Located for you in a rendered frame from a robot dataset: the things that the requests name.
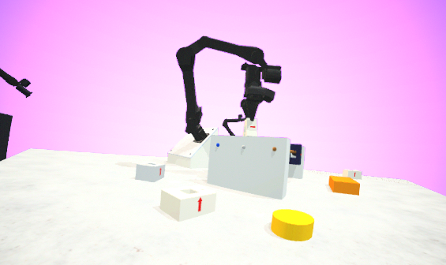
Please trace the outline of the yellow short cylinder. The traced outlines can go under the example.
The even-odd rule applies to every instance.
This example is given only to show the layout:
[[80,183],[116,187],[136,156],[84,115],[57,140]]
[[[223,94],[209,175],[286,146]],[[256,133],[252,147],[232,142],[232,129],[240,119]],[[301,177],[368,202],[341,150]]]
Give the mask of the yellow short cylinder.
[[272,214],[272,232],[286,240],[307,241],[313,236],[313,225],[313,217],[301,211],[280,209]]

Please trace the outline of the orange block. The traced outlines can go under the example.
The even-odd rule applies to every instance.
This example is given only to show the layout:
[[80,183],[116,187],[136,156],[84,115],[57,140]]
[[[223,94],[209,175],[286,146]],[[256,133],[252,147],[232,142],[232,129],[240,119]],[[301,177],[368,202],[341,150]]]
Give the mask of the orange block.
[[328,184],[332,192],[359,196],[360,184],[350,177],[330,176]]

